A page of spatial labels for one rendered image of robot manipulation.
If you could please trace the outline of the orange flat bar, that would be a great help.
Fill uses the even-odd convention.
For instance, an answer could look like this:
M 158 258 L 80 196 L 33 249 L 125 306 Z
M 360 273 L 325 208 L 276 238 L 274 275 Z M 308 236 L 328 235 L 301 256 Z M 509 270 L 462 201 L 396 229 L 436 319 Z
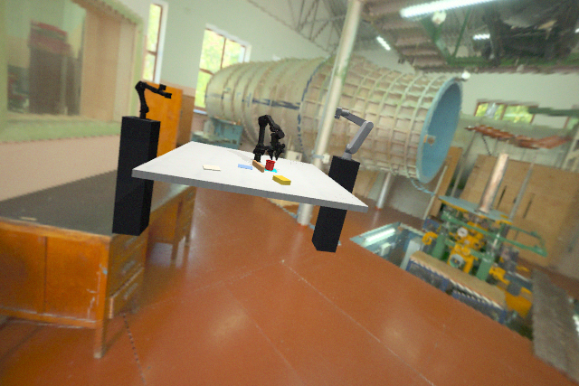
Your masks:
M 264 173 L 265 167 L 263 165 L 261 165 L 260 163 L 258 163 L 257 161 L 252 160 L 252 165 L 255 166 L 262 173 Z

